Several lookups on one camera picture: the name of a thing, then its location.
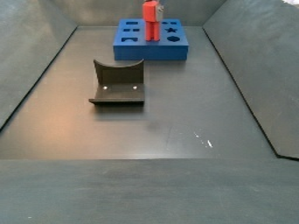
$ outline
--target blue foam block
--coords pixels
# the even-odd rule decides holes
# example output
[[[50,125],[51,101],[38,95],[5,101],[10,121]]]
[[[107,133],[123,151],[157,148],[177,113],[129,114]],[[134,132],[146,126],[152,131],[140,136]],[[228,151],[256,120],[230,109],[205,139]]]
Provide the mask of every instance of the blue foam block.
[[[178,19],[161,22],[160,41],[145,41],[145,21],[121,19],[113,42],[114,60],[186,60],[188,41]]]

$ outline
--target gray floor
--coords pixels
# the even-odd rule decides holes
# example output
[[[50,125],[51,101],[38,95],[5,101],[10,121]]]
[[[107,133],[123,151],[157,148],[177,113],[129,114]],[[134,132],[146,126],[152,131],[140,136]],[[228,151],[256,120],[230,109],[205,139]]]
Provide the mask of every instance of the gray floor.
[[[284,160],[0,161],[0,222],[294,224]]]
[[[0,134],[1,159],[274,155],[200,27],[186,61],[146,61],[142,107],[97,107],[91,64],[114,62],[114,27],[79,27]]]

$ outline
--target circular hole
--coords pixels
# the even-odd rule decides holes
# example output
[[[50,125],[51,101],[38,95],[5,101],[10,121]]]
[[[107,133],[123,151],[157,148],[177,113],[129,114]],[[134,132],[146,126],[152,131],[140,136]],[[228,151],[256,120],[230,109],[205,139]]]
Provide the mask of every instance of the circular hole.
[[[169,41],[172,41],[172,42],[176,42],[176,41],[180,40],[180,38],[177,38],[177,37],[174,37],[174,36],[170,36],[170,37],[168,37],[166,39],[168,39]]]

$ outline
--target square hole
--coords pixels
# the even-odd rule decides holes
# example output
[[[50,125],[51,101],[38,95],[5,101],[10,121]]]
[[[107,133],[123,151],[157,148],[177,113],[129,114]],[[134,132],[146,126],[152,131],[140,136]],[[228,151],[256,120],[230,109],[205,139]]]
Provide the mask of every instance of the square hole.
[[[126,25],[137,25],[137,22],[125,22]]]

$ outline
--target gray wall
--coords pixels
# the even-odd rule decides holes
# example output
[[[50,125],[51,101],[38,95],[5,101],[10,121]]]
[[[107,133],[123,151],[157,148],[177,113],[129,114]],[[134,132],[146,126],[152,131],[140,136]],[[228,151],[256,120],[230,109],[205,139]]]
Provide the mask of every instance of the gray wall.
[[[299,10],[281,0],[228,0],[202,26],[276,153],[293,158],[299,158],[297,21]]]
[[[0,128],[75,25],[46,0],[0,0]]]
[[[119,18],[140,18],[144,0],[51,0],[78,25],[117,25]],[[202,25],[226,0],[165,1],[165,18]]]

